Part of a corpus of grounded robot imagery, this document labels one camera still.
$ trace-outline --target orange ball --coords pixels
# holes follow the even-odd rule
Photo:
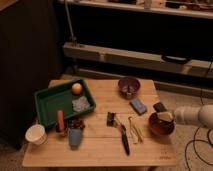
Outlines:
[[[83,87],[80,83],[74,83],[72,85],[72,93],[73,94],[81,94]]]

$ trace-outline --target green plastic tray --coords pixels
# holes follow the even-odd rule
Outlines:
[[[80,83],[83,86],[83,91],[80,95],[71,93],[71,86],[74,83]],[[81,112],[75,112],[73,111],[72,101],[81,96],[87,97],[90,107]],[[64,119],[66,120],[92,112],[96,107],[95,101],[83,79],[37,91],[35,93],[35,104],[38,122],[46,128],[55,125],[58,110],[63,110]]]

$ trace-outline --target tiled floor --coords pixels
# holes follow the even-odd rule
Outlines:
[[[158,95],[160,100],[164,103],[164,105],[169,110],[174,110],[176,107],[187,105],[187,106],[201,106],[201,100],[199,97],[176,94],[171,92],[165,92],[158,90]],[[203,99],[205,104],[213,104],[212,99]],[[195,126],[183,126],[176,125],[174,133],[171,135],[172,142],[174,144],[174,148],[178,157],[178,165],[175,167],[158,167],[157,171],[184,171],[188,170],[186,167],[185,159],[184,159],[184,150],[188,141],[193,138],[193,134],[197,127]],[[198,133],[198,138],[206,139],[207,129],[201,129]],[[208,162],[213,163],[213,148],[205,143],[197,143],[196,145],[198,153]],[[23,168],[22,160],[24,151],[26,149],[26,144],[22,147],[20,151],[15,151],[11,149],[9,146],[0,145],[0,171],[46,171],[49,168]],[[208,166],[204,162],[198,159],[193,150],[193,146],[190,145],[188,148],[188,161],[191,167],[191,170],[213,170],[213,167]],[[133,171],[144,171],[147,170],[144,168],[59,168],[54,170],[60,171],[68,171],[68,170],[95,170],[95,171],[120,171],[120,170],[133,170]]]

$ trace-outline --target blue cup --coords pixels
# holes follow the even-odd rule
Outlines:
[[[74,129],[74,128],[69,128],[68,130],[68,140],[69,140],[69,145],[71,147],[78,147],[81,143],[82,139],[82,130],[81,129]]]

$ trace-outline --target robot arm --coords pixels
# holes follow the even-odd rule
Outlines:
[[[213,105],[202,107],[182,106],[175,109],[173,115],[177,124],[196,125],[213,129]]]

